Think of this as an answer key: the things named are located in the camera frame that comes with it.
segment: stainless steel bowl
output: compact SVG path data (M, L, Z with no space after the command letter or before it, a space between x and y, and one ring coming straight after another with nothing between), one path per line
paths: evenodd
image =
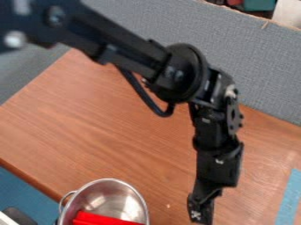
M71 194L73 197L62 210L63 200ZM144 197L132 185L114 178L95 180L81 190L66 194L61 202L58 224L71 225L81 210L150 225Z

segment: wire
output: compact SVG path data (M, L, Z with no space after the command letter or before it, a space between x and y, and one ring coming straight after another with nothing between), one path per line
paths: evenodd
M125 76L128 82L130 83L133 89L137 91L141 99L144 100L146 106L154 111L154 113L157 115L160 115L161 117L170 117L172 114L174 113L174 108L176 108L176 104L169 103L168 104L168 108L166 111L162 111L162 109L160 108L160 106L156 104L154 100L152 99L149 93L146 92L146 90L144 89L137 77L134 76L134 74L128 70L124 69L121 67L118 67L118 70L121 71L122 75Z

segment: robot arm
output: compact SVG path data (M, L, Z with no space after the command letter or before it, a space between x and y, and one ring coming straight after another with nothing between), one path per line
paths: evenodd
M189 196L190 219L210 225L215 199L224 187L239 184L244 145L239 90L232 77L212 69L202 53L188 44L164 47L145 40L93 11L79 0L0 0L0 53L31 42L78 48L97 62L113 63L149 108L172 116L180 103L189 103L198 151L197 181ZM169 106L162 111L132 72Z

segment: red object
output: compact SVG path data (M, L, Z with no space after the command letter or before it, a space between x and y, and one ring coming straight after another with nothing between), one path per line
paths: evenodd
M81 211L73 220L73 225L144 225L138 222L124 221L103 215Z
M228 0L229 5L244 4L244 0Z

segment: wooden tabletop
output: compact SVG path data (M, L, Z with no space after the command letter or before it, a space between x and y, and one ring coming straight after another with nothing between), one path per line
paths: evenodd
M243 112L244 171L239 188L217 200L216 224L268 225L291 171L301 170L301 128L244 106ZM55 200L95 179L120 178L141 191L152 225L190 224L186 105L172 118L157 117L117 69L71 50L0 107L0 118L0 164Z

